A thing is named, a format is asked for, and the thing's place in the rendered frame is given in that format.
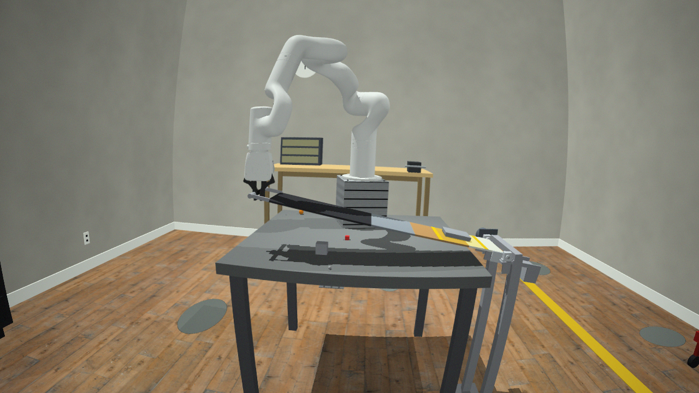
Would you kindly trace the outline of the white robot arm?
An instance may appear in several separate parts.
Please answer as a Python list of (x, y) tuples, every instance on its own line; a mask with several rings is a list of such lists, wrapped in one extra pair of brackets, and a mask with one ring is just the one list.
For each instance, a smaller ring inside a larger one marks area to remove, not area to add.
[(274, 99), (273, 108), (257, 106), (250, 109), (247, 149), (251, 152), (271, 150), (271, 137), (280, 136), (292, 113), (289, 87), (299, 69), (300, 61), (310, 70), (329, 78), (339, 88), (343, 108), (350, 115), (366, 115), (364, 122), (352, 129), (350, 173), (342, 177), (350, 181), (381, 181), (375, 176), (377, 128), (390, 109), (388, 97), (380, 92), (358, 92), (359, 81), (352, 70), (341, 61), (347, 47), (334, 38), (290, 37), (273, 67), (265, 95)]

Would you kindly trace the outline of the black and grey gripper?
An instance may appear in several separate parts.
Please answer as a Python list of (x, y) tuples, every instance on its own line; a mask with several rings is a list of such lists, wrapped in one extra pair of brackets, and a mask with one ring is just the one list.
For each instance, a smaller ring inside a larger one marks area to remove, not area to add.
[(257, 181), (261, 181), (259, 196), (265, 197), (265, 189), (275, 182), (272, 168), (273, 159), (270, 151), (247, 153), (243, 182), (249, 184), (254, 192), (258, 190)]

